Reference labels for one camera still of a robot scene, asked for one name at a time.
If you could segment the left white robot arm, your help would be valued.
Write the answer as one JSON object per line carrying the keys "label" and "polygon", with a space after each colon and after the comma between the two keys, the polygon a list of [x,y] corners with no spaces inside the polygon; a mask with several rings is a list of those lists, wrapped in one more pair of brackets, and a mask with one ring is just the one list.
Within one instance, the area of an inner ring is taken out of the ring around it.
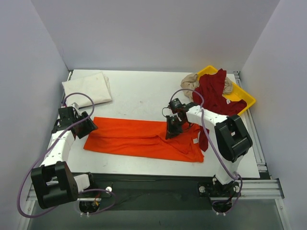
{"label": "left white robot arm", "polygon": [[85,197],[97,192],[91,173],[74,176],[67,165],[76,138],[82,139],[98,129],[90,118],[80,122],[87,116],[87,112],[80,113],[76,103],[59,109],[59,119],[52,130],[51,150],[41,165],[31,170],[32,184],[42,209],[76,201],[80,192]]}

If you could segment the orange t shirt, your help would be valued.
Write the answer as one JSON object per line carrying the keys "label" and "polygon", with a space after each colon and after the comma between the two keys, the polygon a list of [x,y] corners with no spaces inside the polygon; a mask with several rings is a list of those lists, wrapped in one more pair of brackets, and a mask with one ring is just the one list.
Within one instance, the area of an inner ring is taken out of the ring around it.
{"label": "orange t shirt", "polygon": [[84,149],[99,153],[153,159],[203,162],[196,142],[200,127],[192,126],[179,136],[166,139],[166,122],[95,117],[98,129],[91,132]]}

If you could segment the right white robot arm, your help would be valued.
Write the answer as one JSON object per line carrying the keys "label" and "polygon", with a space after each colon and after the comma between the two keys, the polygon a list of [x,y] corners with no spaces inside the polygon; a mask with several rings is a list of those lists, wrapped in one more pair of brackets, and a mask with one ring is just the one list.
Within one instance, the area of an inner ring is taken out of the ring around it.
{"label": "right white robot arm", "polygon": [[172,115],[166,116],[166,139],[182,134],[186,123],[202,127],[221,164],[214,176],[213,191],[223,196],[230,189],[229,183],[239,179],[239,163],[253,145],[241,117],[220,115],[195,103],[181,103],[178,98],[171,100],[168,108]]}

